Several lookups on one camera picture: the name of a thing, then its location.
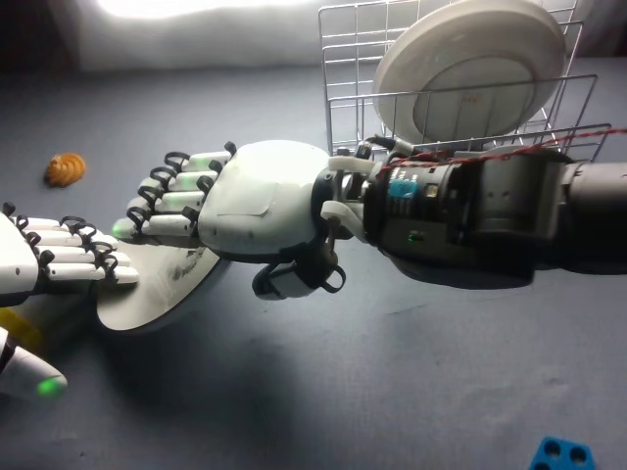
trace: robotic hand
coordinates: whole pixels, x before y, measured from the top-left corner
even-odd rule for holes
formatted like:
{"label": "robotic hand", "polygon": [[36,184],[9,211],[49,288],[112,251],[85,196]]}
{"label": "robotic hand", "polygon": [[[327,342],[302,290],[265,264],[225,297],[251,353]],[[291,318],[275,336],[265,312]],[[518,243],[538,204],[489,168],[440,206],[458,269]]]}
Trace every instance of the robotic hand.
{"label": "robotic hand", "polygon": [[353,236],[409,277],[459,288],[526,285],[542,266],[627,272],[627,164],[538,146],[442,159],[378,136],[353,157],[289,141],[225,149],[168,154],[114,235],[267,264],[253,290],[273,300],[339,291],[334,243]]}
{"label": "robotic hand", "polygon": [[9,306],[38,294],[82,293],[93,281],[134,284],[138,274],[117,252],[118,241],[78,217],[62,220],[0,213],[0,393],[24,399],[58,396],[67,386],[57,369],[20,346],[11,334],[24,332],[24,320]]}

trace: yellow object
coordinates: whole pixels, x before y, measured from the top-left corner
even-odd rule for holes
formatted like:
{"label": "yellow object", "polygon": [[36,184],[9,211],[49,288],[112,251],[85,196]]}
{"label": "yellow object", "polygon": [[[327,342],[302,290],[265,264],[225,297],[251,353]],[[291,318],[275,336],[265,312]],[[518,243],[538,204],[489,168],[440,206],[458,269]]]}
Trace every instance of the yellow object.
{"label": "yellow object", "polygon": [[7,330],[10,336],[29,351],[36,350],[43,341],[43,336],[35,325],[3,306],[0,306],[0,327]]}
{"label": "yellow object", "polygon": [[66,186],[76,183],[87,171],[85,160],[78,154],[58,154],[53,157],[46,170],[50,186]]}

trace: orange shell-shaped object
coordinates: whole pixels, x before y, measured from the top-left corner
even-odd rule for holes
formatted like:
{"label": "orange shell-shaped object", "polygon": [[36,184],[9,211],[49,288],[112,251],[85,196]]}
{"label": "orange shell-shaped object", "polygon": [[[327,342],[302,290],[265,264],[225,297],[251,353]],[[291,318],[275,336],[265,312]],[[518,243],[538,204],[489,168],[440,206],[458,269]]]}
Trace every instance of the orange shell-shaped object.
{"label": "orange shell-shaped object", "polygon": [[87,171],[85,160],[77,154],[55,155],[48,164],[46,180],[50,186],[66,186],[76,183]]}

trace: dish rack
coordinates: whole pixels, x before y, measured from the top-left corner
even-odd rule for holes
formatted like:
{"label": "dish rack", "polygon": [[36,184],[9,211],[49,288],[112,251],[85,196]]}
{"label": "dish rack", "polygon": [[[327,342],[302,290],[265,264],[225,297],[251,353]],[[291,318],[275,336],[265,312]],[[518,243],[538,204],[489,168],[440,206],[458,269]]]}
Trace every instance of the dish rack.
{"label": "dish rack", "polygon": [[[489,86],[468,86],[446,90],[398,92],[374,94],[372,85],[376,67],[394,41],[412,24],[425,15],[454,0],[378,0],[364,3],[323,7],[318,13],[319,40],[322,57],[323,93],[326,116],[327,147],[330,155],[336,155],[340,148],[354,151],[359,142],[371,135],[394,136],[395,128],[388,128],[379,119],[374,100],[394,100],[395,110],[398,97],[416,95],[426,101],[424,128],[428,125],[429,103],[432,96],[457,94],[454,102],[459,116],[468,110],[464,103],[472,100],[473,94],[492,88],[492,96],[507,92],[510,87],[537,85],[538,82],[498,83]],[[519,122],[518,127],[508,135],[477,135],[472,139],[429,143],[412,142],[425,149],[443,147],[455,150],[480,150],[486,144],[493,146],[511,145],[516,142],[537,143],[545,139],[556,139],[574,131],[609,128],[608,124],[581,126],[592,93],[597,84],[593,74],[571,75],[573,60],[577,55],[583,22],[573,21],[573,14],[578,0],[538,1],[559,23],[570,58],[562,77],[545,80],[548,86],[554,86],[555,92],[540,111],[526,122]],[[488,114],[486,132],[492,118]],[[583,143],[572,141],[555,144],[567,151],[579,149],[581,154],[593,160],[604,143],[604,137]]]}

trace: red wire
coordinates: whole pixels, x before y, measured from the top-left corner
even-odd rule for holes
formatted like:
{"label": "red wire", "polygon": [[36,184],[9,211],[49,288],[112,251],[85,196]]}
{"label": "red wire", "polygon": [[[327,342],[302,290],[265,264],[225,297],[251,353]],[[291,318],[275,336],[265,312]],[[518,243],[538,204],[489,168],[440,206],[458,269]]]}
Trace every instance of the red wire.
{"label": "red wire", "polygon": [[[623,128],[610,128],[610,129],[606,129],[606,130],[597,130],[594,132],[582,132],[580,134],[568,134],[565,135],[563,137],[558,137],[556,139],[550,139],[547,140],[545,142],[539,142],[537,144],[534,145],[529,145],[527,147],[521,147],[519,149],[514,150],[513,152],[507,152],[504,154],[493,154],[493,155],[483,155],[481,157],[478,158],[452,158],[449,159],[445,162],[442,163],[435,163],[435,162],[422,162],[422,159],[425,159],[427,157],[437,157],[437,156],[441,156],[441,155],[445,155],[448,154],[448,150],[439,150],[437,152],[422,152],[418,155],[414,155],[411,157],[407,157],[404,159],[396,159],[395,161],[391,162],[390,164],[386,164],[385,166],[383,166],[381,168],[381,171],[379,172],[379,175],[385,174],[386,172],[392,170],[393,168],[402,166],[402,167],[408,167],[408,168],[412,168],[412,167],[417,167],[417,166],[439,166],[439,165],[450,165],[450,164],[476,164],[476,163],[480,163],[480,162],[486,162],[488,160],[507,160],[509,159],[509,157],[511,157],[512,155],[517,155],[517,154],[525,154],[525,153],[529,153],[531,152],[535,152],[538,151],[540,149],[542,149],[543,147],[546,147],[548,145],[553,145],[556,144],[557,142],[565,142],[565,141],[572,141],[574,139],[585,139],[585,138],[590,138],[590,137],[600,137],[602,135],[610,135],[610,134],[627,134],[627,127],[623,127]],[[420,162],[419,164],[408,164],[408,162]]]}

